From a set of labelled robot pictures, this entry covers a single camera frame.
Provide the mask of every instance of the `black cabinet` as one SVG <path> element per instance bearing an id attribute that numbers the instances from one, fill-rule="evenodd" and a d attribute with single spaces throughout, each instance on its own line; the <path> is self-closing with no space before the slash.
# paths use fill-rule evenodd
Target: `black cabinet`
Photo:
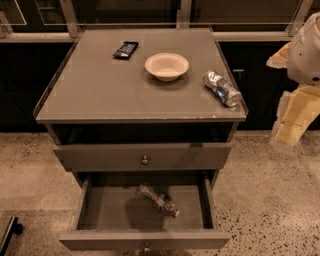
<path id="1" fill-rule="evenodd" d="M 266 66 L 270 56 L 287 42 L 221 42 L 230 70 L 245 99 L 249 114 L 242 130 L 272 129 L 279 100 L 284 91 L 292 92 L 298 83 L 290 80 L 286 69 Z M 319 129 L 317 118 L 309 129 Z"/>
<path id="2" fill-rule="evenodd" d="M 46 131 L 33 110 L 71 46 L 0 44 L 0 132 Z"/>

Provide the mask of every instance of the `concrete floor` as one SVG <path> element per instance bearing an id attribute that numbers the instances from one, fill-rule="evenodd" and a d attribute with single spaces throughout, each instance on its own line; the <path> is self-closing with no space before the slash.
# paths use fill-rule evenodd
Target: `concrete floor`
<path id="1" fill-rule="evenodd" d="M 276 150 L 270 131 L 237 132 L 213 191 L 219 228 L 231 240 L 221 250 L 153 251 L 148 255 L 320 255 L 320 133 Z M 47 134 L 0 134 L 0 215 L 15 215 L 24 233 L 6 255 L 127 255 L 139 251 L 71 252 L 67 231 L 80 188 L 55 158 Z"/>

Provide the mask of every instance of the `drawer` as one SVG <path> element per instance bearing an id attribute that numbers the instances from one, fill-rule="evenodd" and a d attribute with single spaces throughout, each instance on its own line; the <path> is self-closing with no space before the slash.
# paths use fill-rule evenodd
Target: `drawer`
<path id="1" fill-rule="evenodd" d="M 207 171 L 90 173 L 71 230 L 70 250 L 219 249 L 230 239 L 217 230 Z M 171 217 L 137 198 L 142 182 L 169 194 L 180 210 Z"/>
<path id="2" fill-rule="evenodd" d="M 67 170 L 205 170 L 223 168 L 230 143 L 155 143 L 56 146 Z"/>

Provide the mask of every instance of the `bowl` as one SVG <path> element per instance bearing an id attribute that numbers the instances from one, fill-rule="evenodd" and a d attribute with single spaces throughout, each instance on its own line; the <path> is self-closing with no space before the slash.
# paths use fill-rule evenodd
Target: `bowl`
<path id="1" fill-rule="evenodd" d="M 160 81 L 169 82 L 187 72 L 189 62 L 179 54 L 160 53 L 147 59 L 145 68 Z"/>

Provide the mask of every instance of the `plastic bottle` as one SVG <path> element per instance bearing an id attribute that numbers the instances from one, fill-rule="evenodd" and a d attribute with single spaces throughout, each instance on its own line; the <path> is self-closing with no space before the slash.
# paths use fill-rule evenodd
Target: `plastic bottle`
<path id="1" fill-rule="evenodd" d="M 176 208 L 175 203 L 171 200 L 169 195 L 159 188 L 151 186 L 148 183 L 142 183 L 136 189 L 136 196 L 138 198 L 147 197 L 154 202 L 156 209 L 166 212 L 172 217 L 177 217 L 180 213 L 180 210 Z"/>
<path id="2" fill-rule="evenodd" d="M 228 107 L 234 107 L 241 100 L 241 93 L 214 70 L 204 75 L 203 83 Z"/>

